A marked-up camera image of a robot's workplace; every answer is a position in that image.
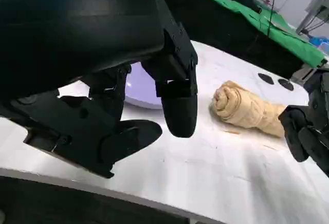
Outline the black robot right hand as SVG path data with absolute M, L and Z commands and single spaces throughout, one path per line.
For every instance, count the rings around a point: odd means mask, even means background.
M 318 70 L 304 84 L 306 106 L 289 105 L 279 115 L 284 137 L 297 162 L 311 157 L 328 175 L 328 70 Z

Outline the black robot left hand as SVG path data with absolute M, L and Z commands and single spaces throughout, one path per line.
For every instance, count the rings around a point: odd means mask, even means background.
M 155 142 L 159 124 L 121 119 L 136 62 L 171 134 L 191 137 L 198 57 L 164 0 L 1 0 L 1 116 L 34 148 L 111 178 Z

